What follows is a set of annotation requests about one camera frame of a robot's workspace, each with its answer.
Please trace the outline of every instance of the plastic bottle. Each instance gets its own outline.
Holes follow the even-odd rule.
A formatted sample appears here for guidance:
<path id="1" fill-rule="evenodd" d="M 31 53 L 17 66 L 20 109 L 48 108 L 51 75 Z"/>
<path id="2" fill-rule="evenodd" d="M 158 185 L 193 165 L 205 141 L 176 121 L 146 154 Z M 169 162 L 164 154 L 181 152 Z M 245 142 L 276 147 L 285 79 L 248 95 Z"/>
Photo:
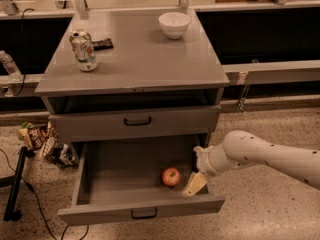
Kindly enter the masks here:
<path id="1" fill-rule="evenodd" d="M 22 81 L 21 72 L 9 54 L 7 54 L 5 51 L 0 51 L 0 61 L 3 67 L 7 70 L 9 77 L 13 82 Z"/>

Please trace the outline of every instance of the speckled floor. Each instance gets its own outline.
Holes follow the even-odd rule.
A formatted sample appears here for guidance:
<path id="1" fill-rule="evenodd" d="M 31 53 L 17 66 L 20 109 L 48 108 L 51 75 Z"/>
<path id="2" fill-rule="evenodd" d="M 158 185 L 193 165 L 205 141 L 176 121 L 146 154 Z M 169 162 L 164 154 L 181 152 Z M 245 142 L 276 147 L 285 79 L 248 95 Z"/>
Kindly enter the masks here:
<path id="1" fill-rule="evenodd" d="M 320 97 L 283 101 L 248 101 L 242 114 L 234 104 L 223 104 L 212 144 L 234 129 L 249 131 L 267 141 L 320 149 Z M 40 115 L 1 115 L 0 148 L 12 166 L 23 145 L 17 129 L 24 121 L 46 122 Z M 61 238 L 66 224 L 57 211 L 70 206 L 77 169 L 61 170 L 39 156 L 27 159 L 24 177 L 38 193 L 53 234 Z M 0 154 L 0 177 L 12 175 Z M 90 226 L 85 239 L 320 239 L 320 191 L 265 166 L 229 171 L 212 181 L 215 193 L 226 202 L 216 214 Z M 3 217 L 10 188 L 0 189 Z M 34 195 L 21 183 L 16 208 L 22 218 L 0 223 L 0 239 L 52 239 Z M 69 228 L 64 239 L 80 239 L 85 226 Z"/>

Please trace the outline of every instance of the white robotic arm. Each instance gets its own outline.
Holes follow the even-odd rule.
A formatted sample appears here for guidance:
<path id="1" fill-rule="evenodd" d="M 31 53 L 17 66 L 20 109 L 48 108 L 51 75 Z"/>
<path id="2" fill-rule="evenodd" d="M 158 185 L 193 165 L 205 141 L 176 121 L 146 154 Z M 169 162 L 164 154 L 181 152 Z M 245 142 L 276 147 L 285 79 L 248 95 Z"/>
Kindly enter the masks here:
<path id="1" fill-rule="evenodd" d="M 245 132 L 232 131 L 223 142 L 195 147 L 198 173 L 192 173 L 182 195 L 191 197 L 208 179 L 232 169 L 263 164 L 320 189 L 320 151 L 273 144 Z"/>

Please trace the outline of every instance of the apple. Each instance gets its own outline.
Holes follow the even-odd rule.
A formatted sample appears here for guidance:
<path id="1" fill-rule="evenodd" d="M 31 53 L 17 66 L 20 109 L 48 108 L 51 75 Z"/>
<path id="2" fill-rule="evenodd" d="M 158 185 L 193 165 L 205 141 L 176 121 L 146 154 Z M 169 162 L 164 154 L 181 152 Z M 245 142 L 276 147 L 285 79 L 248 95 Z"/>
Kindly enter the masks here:
<path id="1" fill-rule="evenodd" d="M 180 181 L 180 172 L 174 167 L 165 169 L 161 176 L 163 183 L 168 187 L 174 187 Z"/>

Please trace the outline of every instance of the white bowl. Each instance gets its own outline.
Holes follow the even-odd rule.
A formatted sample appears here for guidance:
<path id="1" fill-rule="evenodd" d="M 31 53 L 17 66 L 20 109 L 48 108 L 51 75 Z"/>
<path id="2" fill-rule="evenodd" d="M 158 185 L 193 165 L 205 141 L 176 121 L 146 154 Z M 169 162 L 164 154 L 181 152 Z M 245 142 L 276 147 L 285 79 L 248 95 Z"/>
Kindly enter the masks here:
<path id="1" fill-rule="evenodd" d="M 187 31 L 191 19 L 184 13 L 167 12 L 159 17 L 159 22 L 167 37 L 178 39 Z"/>

